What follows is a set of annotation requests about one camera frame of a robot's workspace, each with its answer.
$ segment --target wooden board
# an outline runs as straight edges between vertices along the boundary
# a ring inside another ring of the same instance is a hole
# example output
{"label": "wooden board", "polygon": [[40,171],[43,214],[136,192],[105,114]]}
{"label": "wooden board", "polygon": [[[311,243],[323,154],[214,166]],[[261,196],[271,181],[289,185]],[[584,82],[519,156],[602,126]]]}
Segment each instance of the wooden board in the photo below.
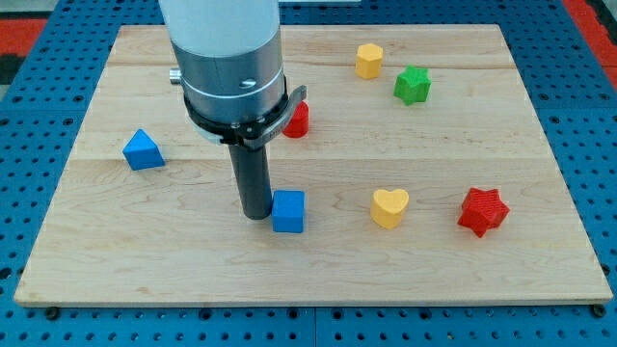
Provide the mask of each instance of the wooden board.
{"label": "wooden board", "polygon": [[[474,306],[600,303],[604,274],[496,26],[282,28],[285,73],[308,86],[311,129],[269,145],[275,189],[307,193],[306,230],[240,212],[227,149],[186,118],[163,27],[123,27],[15,299],[45,307]],[[357,46],[386,51],[354,74]],[[430,67],[426,103],[392,96]],[[131,172],[143,127],[164,168]],[[456,221],[470,186],[512,212],[483,239]],[[369,217],[403,188],[399,228]]]}

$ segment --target blue cube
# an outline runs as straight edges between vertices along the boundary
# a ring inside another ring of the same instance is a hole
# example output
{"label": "blue cube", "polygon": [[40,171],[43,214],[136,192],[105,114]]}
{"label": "blue cube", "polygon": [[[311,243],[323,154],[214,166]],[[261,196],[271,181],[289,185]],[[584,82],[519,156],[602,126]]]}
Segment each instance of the blue cube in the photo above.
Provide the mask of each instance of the blue cube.
{"label": "blue cube", "polygon": [[274,192],[272,226],[275,232],[300,233],[305,227],[305,192]]}
{"label": "blue cube", "polygon": [[165,165],[156,143],[148,136],[146,131],[139,129],[133,135],[122,151],[128,165],[132,170],[156,168]]}

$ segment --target plastic block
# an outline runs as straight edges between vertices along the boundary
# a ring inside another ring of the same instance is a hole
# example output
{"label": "plastic block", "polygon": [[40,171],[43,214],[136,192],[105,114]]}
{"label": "plastic block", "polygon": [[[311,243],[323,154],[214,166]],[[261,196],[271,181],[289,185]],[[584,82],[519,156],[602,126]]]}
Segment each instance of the plastic block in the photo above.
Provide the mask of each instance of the plastic block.
{"label": "plastic block", "polygon": [[274,192],[272,205],[272,225],[275,232],[304,231],[305,227],[305,192]]}
{"label": "plastic block", "polygon": [[165,165],[165,160],[163,160],[158,146],[142,129],[137,130],[122,154],[124,154],[131,169],[135,171]]}
{"label": "plastic block", "polygon": [[387,191],[378,189],[373,193],[370,217],[386,229],[398,227],[409,204],[409,194],[403,189]]}
{"label": "plastic block", "polygon": [[510,212],[508,206],[501,201],[497,189],[469,189],[462,207],[463,214],[459,225],[471,228],[478,237],[484,236],[490,228],[499,227]]}
{"label": "plastic block", "polygon": [[430,89],[428,68],[407,66],[405,71],[396,77],[394,96],[400,97],[405,105],[411,105],[426,101]]}
{"label": "plastic block", "polygon": [[358,47],[356,57],[356,74],[364,79],[379,77],[379,70],[384,59],[384,48],[368,43]]}
{"label": "plastic block", "polygon": [[289,122],[289,125],[282,133],[289,138],[301,138],[309,132],[309,106],[302,101]]}

